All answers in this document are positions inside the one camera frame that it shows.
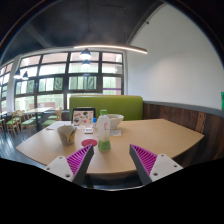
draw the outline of green upholstered seat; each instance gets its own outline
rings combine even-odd
[[[38,116],[38,119],[41,119],[41,116]],[[30,120],[36,120],[36,117],[30,118]]]
[[[19,121],[19,118],[13,118],[12,120],[8,121],[6,124],[15,124],[15,120]]]
[[[124,121],[142,120],[143,99],[141,96],[128,95],[77,95],[69,99],[69,118],[72,119],[73,108],[94,107],[96,118],[101,109],[107,109],[108,114],[121,114]]]
[[[35,124],[35,122],[33,120],[24,121],[22,123],[23,126],[28,126],[28,125],[32,125],[32,124]]]
[[[50,116],[50,117],[48,117],[48,119],[49,120],[56,120],[57,119],[57,116],[55,115],[55,116]]]
[[[43,124],[42,124],[42,126],[49,126],[49,125],[51,125],[51,124],[53,124],[53,123],[55,123],[56,121],[54,121],[54,120],[46,120]]]

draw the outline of green bench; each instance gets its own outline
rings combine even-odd
[[[143,99],[141,96],[128,95],[77,95],[69,99],[69,119],[77,107],[94,107],[96,118],[101,109],[107,109],[108,114],[121,114],[124,121],[142,120]]]

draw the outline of ceiling light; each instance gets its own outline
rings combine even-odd
[[[14,79],[21,79],[20,70],[18,69],[14,75]]]
[[[86,48],[80,55],[79,57],[83,60],[85,59],[90,59],[91,58],[91,54],[89,52],[89,50]]]
[[[114,49],[135,51],[135,52],[138,52],[138,53],[147,54],[147,50],[146,49],[140,48],[140,47],[129,46],[129,45],[88,44],[88,45],[75,46],[74,48],[78,49],[78,48],[90,48],[90,47],[95,47],[95,48],[114,48]]]
[[[28,73],[26,71],[22,77],[22,80],[28,80],[28,79],[29,79],[29,77],[28,77]]]
[[[89,60],[84,60],[83,63],[82,63],[82,67],[85,67],[85,68],[89,68],[91,65],[89,63]]]

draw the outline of floor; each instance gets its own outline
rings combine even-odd
[[[24,132],[24,139],[26,140],[29,138],[29,135],[27,132]],[[22,153],[20,153],[18,150],[16,150],[16,146],[21,144],[24,140],[22,139],[21,132],[16,132],[16,137],[12,133],[5,133],[0,130],[0,158],[8,159],[20,163],[25,163],[29,165],[33,165],[36,167],[39,167],[43,169],[45,166],[33,161],[32,159],[29,159]],[[136,174],[129,176],[125,179],[119,179],[119,180],[110,180],[105,181],[99,178],[93,178],[90,176],[86,176],[84,183],[82,185],[83,188],[91,188],[91,189],[98,189],[98,190],[122,190],[122,189],[130,189],[130,188],[136,188],[141,187],[141,181],[139,179],[139,176],[136,172]]]

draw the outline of small table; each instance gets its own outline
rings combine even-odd
[[[110,136],[111,149],[99,151],[94,146],[94,155],[87,174],[106,179],[108,176],[127,176],[135,172],[135,164],[129,154],[130,144],[145,148],[155,154],[165,153],[174,158],[198,143],[204,135],[164,119],[122,121],[117,129],[121,136]],[[69,156],[83,148],[84,139],[96,139],[98,133],[75,132],[75,143],[63,146],[56,130],[42,130],[16,147],[29,158],[48,165],[56,157]]]
[[[28,111],[25,112],[25,113],[35,113],[35,116],[36,116],[36,124],[37,124],[37,132],[39,132],[41,130],[40,129],[40,125],[39,125],[39,120],[38,120],[38,113],[44,113],[45,111],[50,110],[52,108],[53,107],[35,108],[35,109],[28,110]]]

